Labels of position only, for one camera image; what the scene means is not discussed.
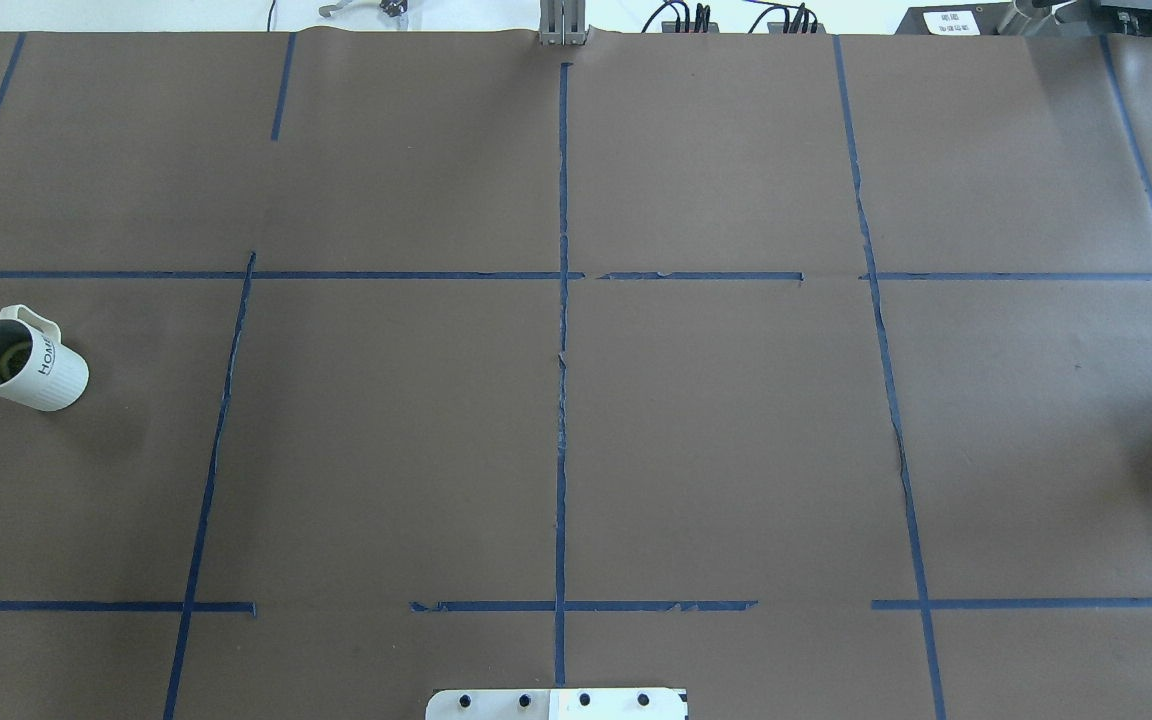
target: white sticker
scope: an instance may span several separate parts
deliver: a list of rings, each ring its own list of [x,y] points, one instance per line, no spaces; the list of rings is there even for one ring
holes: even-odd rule
[[[972,10],[934,10],[923,13],[923,22],[932,35],[980,35]]]

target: mug handle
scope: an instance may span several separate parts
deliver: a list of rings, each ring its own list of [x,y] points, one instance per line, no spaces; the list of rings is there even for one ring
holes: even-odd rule
[[[50,338],[51,342],[60,344],[60,325],[37,314],[33,310],[24,305],[8,305],[0,311],[0,319],[20,320],[26,325],[33,325],[41,334]]]

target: white floor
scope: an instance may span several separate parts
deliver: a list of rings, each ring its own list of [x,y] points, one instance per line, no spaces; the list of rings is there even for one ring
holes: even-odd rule
[[[279,0],[274,29],[317,24],[382,31],[396,29],[376,1],[358,0],[334,18],[317,8],[329,0]],[[537,28],[539,0],[410,0],[410,23],[422,31],[490,31]],[[911,0],[810,0],[829,32],[890,35]],[[589,0],[593,26],[639,32],[657,0]],[[744,0],[713,0],[713,20],[723,32],[745,32],[763,10]],[[266,0],[0,0],[0,31],[264,31]],[[662,17],[672,17],[665,13]],[[768,15],[778,18],[780,13]]]

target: white mug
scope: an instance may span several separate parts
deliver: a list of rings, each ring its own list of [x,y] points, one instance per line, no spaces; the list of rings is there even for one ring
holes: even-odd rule
[[[60,327],[24,305],[0,313],[0,397],[60,410],[88,387],[88,362],[60,344]]]

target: white bracket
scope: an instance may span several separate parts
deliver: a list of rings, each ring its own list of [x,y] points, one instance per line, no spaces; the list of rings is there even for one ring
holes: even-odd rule
[[[543,691],[441,691],[425,720],[687,720],[687,691],[669,688],[564,688]]]
[[[585,45],[585,0],[540,0],[540,45]]]

